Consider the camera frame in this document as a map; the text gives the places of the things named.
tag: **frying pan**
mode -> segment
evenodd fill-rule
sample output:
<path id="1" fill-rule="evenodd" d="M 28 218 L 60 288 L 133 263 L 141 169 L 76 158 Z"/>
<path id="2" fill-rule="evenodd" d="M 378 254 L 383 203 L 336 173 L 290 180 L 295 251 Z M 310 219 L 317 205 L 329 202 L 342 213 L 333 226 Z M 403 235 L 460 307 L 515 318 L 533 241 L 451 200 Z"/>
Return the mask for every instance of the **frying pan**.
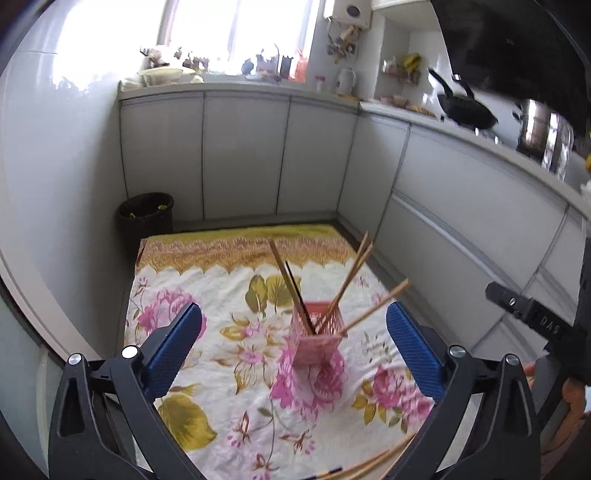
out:
<path id="1" fill-rule="evenodd" d="M 446 115 L 460 125 L 466 127 L 487 130 L 497 123 L 497 118 L 482 103 L 474 98 L 474 92 L 470 86 L 459 76 L 454 76 L 454 81 L 461 85 L 466 95 L 453 93 L 445 80 L 433 69 L 429 73 L 441 83 L 443 92 L 437 95 L 439 105 Z"/>

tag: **finger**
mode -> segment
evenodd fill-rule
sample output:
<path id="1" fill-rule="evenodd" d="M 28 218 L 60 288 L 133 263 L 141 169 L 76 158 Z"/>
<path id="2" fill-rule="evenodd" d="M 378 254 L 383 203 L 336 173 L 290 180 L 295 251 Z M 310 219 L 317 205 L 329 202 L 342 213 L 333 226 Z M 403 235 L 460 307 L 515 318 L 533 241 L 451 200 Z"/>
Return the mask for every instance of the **finger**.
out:
<path id="1" fill-rule="evenodd" d="M 574 378 L 567 379 L 562 388 L 562 396 L 569 404 L 569 412 L 548 444 L 547 450 L 554 450 L 562 445 L 584 416 L 586 406 L 585 388 L 580 381 Z"/>
<path id="2" fill-rule="evenodd" d="M 584 413 L 586 399 L 585 399 L 585 386 L 583 383 L 576 378 L 568 378 L 562 387 L 562 398 L 571 405 L 578 409 L 583 409 L 581 415 Z"/>
<path id="3" fill-rule="evenodd" d="M 529 363 L 523 367 L 523 372 L 526 377 L 533 377 L 535 375 L 535 362 Z"/>

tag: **pink plastic holder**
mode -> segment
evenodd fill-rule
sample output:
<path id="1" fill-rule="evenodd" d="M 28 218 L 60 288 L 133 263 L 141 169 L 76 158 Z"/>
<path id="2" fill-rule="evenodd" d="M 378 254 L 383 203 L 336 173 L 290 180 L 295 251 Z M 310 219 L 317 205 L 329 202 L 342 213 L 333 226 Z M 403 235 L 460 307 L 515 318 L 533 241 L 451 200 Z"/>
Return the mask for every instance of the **pink plastic holder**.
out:
<path id="1" fill-rule="evenodd" d="M 325 301 L 306 302 L 312 325 L 318 323 L 328 307 L 329 303 Z M 294 365 L 320 365 L 330 361 L 343 339 L 341 335 L 337 335 L 337 332 L 343 327 L 343 317 L 337 307 L 328 321 L 324 322 L 318 335 L 311 335 L 306 330 L 297 310 L 294 309 L 291 316 L 291 341 L 296 352 L 293 360 Z"/>

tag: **stainless steel pot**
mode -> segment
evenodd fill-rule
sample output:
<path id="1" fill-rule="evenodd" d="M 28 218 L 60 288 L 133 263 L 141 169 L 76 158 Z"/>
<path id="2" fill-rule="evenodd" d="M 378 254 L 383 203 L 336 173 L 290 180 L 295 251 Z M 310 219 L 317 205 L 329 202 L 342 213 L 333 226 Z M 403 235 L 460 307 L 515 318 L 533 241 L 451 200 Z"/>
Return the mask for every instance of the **stainless steel pot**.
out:
<path id="1" fill-rule="evenodd" d="M 521 122 L 517 150 L 564 180 L 573 149 L 573 127 L 566 118 L 543 103 L 524 100 L 520 107 L 521 114 L 514 112 L 514 117 Z"/>

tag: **trash can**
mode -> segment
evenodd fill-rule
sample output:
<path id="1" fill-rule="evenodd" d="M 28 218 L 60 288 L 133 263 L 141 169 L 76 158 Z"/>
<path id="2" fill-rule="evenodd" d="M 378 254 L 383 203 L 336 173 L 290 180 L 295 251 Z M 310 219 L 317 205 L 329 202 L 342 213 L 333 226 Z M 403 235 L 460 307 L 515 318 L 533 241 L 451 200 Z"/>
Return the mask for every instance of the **trash can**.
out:
<path id="1" fill-rule="evenodd" d="M 135 259 L 142 238 L 173 233 L 174 199 L 168 193 L 143 193 L 119 205 L 117 222 L 126 253 Z"/>

